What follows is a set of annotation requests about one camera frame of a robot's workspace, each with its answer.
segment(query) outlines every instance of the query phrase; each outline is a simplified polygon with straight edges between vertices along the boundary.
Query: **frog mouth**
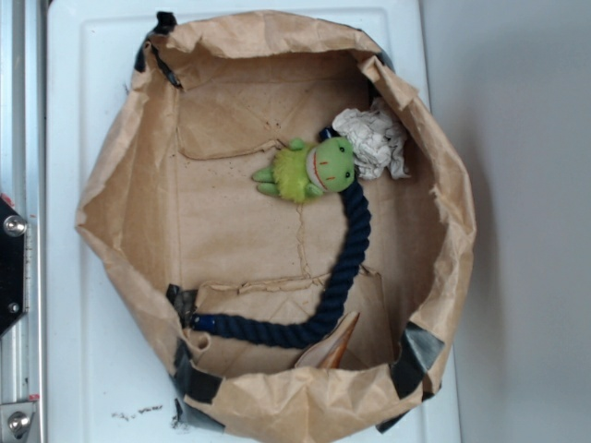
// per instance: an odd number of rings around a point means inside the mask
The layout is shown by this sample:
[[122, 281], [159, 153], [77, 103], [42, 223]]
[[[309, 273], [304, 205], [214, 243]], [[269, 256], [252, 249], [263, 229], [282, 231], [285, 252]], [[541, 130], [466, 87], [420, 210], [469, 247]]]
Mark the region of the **frog mouth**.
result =
[[306, 158], [306, 172], [308, 173], [310, 182], [318, 187], [321, 187], [325, 191], [329, 190], [329, 188], [324, 185], [318, 174], [318, 166], [316, 164], [316, 148], [312, 149]]

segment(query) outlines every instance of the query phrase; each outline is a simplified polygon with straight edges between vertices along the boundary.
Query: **navy blue rope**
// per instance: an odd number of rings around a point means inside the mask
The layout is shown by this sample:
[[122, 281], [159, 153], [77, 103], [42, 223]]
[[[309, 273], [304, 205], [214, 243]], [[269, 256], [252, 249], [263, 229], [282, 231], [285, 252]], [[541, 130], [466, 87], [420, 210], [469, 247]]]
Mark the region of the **navy blue rope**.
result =
[[226, 339], [250, 341], [267, 346], [303, 349], [329, 334], [343, 315], [344, 302], [359, 266], [365, 260], [369, 246], [368, 201], [363, 188], [354, 181], [341, 193], [348, 229], [344, 248], [332, 269], [316, 313], [305, 323], [280, 325], [268, 321], [257, 321], [241, 316], [210, 315], [196, 313], [190, 320], [191, 328], [204, 330]]

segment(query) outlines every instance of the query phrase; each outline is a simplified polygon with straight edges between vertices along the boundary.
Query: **frog arm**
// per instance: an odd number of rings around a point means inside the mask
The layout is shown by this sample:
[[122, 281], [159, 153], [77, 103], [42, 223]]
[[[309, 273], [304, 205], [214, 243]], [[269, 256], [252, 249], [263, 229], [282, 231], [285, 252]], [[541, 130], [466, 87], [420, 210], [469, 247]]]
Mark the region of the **frog arm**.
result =
[[306, 143], [301, 138], [294, 138], [292, 141], [289, 142], [290, 150], [302, 150], [305, 147]]
[[322, 194], [324, 194], [324, 191], [322, 191], [322, 189], [320, 189], [318, 186], [314, 185], [313, 183], [308, 183], [306, 185], [306, 197], [309, 197], [309, 198], [320, 197]]

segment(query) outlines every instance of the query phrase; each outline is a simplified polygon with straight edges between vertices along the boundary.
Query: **metal bolt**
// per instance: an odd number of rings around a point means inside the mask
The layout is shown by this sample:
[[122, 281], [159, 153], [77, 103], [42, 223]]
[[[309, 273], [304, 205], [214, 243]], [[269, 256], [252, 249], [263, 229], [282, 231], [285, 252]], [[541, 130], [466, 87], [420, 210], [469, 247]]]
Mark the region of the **metal bolt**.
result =
[[12, 432], [16, 439], [20, 439], [29, 430], [30, 418], [22, 413], [17, 412], [10, 415], [8, 418], [8, 429]]
[[11, 215], [4, 220], [4, 232], [11, 237], [20, 237], [27, 231], [27, 223], [18, 215]]
[[16, 314], [18, 311], [20, 311], [20, 305], [18, 303], [11, 303], [8, 305], [8, 311], [10, 311], [12, 314]]

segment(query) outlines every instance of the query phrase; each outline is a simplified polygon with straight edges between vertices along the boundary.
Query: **white wall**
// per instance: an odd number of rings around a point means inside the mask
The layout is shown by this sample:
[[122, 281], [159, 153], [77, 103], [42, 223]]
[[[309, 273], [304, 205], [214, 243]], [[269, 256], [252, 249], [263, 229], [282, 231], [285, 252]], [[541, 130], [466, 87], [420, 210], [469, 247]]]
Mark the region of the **white wall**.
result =
[[421, 7], [431, 107], [479, 228], [463, 442], [591, 441], [591, 1]]

